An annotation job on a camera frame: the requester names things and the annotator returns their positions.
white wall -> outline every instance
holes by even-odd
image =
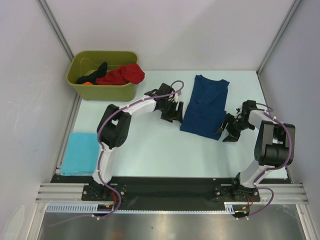
[[[25,231],[75,93],[65,83],[70,61],[35,0],[1,1],[0,32],[1,236],[19,205]]]
[[[293,0],[47,0],[71,50],[144,70],[257,70]]]
[[[267,102],[279,119],[296,126],[290,167],[303,183],[320,223],[320,1],[301,4],[261,75]]]

metal floor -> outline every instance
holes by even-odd
[[[46,213],[38,240],[305,240],[295,205],[271,205],[249,220],[214,214],[119,213],[97,221]]]

black cloth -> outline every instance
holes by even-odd
[[[93,73],[91,73],[88,76],[81,76],[78,78],[78,80],[76,81],[76,84],[84,84],[84,83],[92,83],[93,85],[98,85],[96,83],[96,79],[97,78],[102,78],[107,74],[107,69],[108,69],[108,64],[104,61],[99,68],[97,69],[97,71],[94,71]]]

red cloth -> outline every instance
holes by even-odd
[[[116,70],[106,73],[103,77],[98,77],[98,85],[125,85],[127,83],[139,84],[145,78],[145,73],[138,64],[120,66]]]

wire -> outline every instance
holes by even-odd
[[[267,114],[266,112],[263,113],[265,116],[267,116],[269,119],[273,120],[275,123],[281,125],[281,127],[283,128],[283,130],[285,131],[286,137],[288,138],[288,156],[286,157],[286,160],[283,162],[282,165],[277,166],[277,167],[271,167],[271,168],[267,168],[265,171],[269,171],[269,170],[278,170],[278,169],[282,169],[285,166],[287,166],[288,162],[290,161],[291,158],[291,153],[292,153],[292,139],[291,139],[291,135],[290,132],[288,130],[288,128],[278,119],[276,119],[275,117],[272,117],[270,114]]]
[[[271,198],[270,198],[269,202],[263,208],[261,208],[260,210],[250,214],[248,217],[253,217],[254,215],[257,215],[258,213],[261,213],[263,210],[265,210],[271,204],[271,202],[274,200],[274,197],[275,197],[274,191],[269,187],[258,187],[257,186],[256,188],[259,189],[259,190],[269,190],[271,192]]]
[[[232,188],[232,185],[229,188],[227,188],[223,193],[221,193],[219,196],[226,194],[227,192],[229,192],[231,190],[231,188]]]
[[[269,107],[268,105],[266,105],[266,104],[263,104],[263,103],[256,103],[256,105],[260,105],[260,106],[264,106],[264,107],[266,107],[268,110],[268,112],[269,113],[271,113],[271,112],[273,112],[274,111],[274,109],[272,108],[272,107]]]
[[[247,199],[248,199],[248,203],[249,203],[249,200],[251,201],[251,204],[249,204],[248,206],[250,208],[254,204],[254,200],[252,199],[251,196],[248,196]]]
[[[115,207],[115,205],[116,205],[116,203],[117,203],[117,197],[116,197],[116,195],[115,195],[114,192],[111,192],[110,195],[113,196],[113,207]]]
[[[111,212],[109,212],[107,215],[105,216],[99,216],[97,217],[96,219],[99,220],[99,219],[105,219],[109,216],[111,216],[115,211],[117,211],[121,205],[121,195],[120,193],[114,189],[113,187],[109,186],[102,178],[101,176],[101,169],[100,169],[100,163],[101,163],[101,160],[102,160],[102,156],[103,156],[103,153],[104,153],[104,150],[105,150],[105,146],[102,144],[101,140],[100,140],[100,136],[101,136],[101,132],[102,132],[102,129],[104,129],[104,127],[106,126],[106,124],[115,116],[117,115],[118,113],[120,113],[121,111],[127,109],[127,108],[131,108],[133,107],[134,105],[137,105],[143,101],[146,101],[146,100],[151,100],[151,99],[160,99],[160,98],[166,98],[166,97],[171,97],[172,95],[174,94],[180,94],[181,93],[181,90],[184,88],[185,86],[185,83],[181,80],[177,80],[177,81],[174,81],[172,84],[171,84],[171,87],[176,84],[176,83],[181,83],[181,87],[176,90],[176,91],[173,91],[171,93],[168,93],[168,94],[164,94],[164,95],[159,95],[159,96],[150,96],[150,97],[146,97],[144,99],[140,99],[140,100],[137,100],[135,102],[132,102],[130,103],[129,105],[126,105],[125,107],[122,107],[122,108],[119,108],[117,111],[115,111],[114,113],[112,113],[101,125],[99,131],[98,131],[98,134],[97,134],[97,140],[99,142],[99,144],[101,145],[102,147],[102,151],[100,152],[100,155],[99,155],[99,158],[98,158],[98,163],[97,163],[97,174],[98,174],[98,177],[101,181],[101,183],[107,187],[108,189],[110,189],[111,191],[113,191],[117,196],[118,196],[118,204],[117,206],[113,206],[113,210]],[[90,214],[82,214],[82,215],[78,215],[78,216],[75,216],[75,217],[72,217],[72,218],[69,218],[69,219],[66,219],[66,220],[63,220],[63,221],[60,221],[60,222],[57,222],[57,223],[54,223],[54,224],[51,224],[51,225],[48,225],[49,227],[54,227],[54,226],[57,226],[57,225],[60,225],[60,224],[63,224],[63,223],[67,223],[69,221],[72,221],[74,219],[79,219],[79,218],[82,218],[82,217],[92,217],[92,215]]]

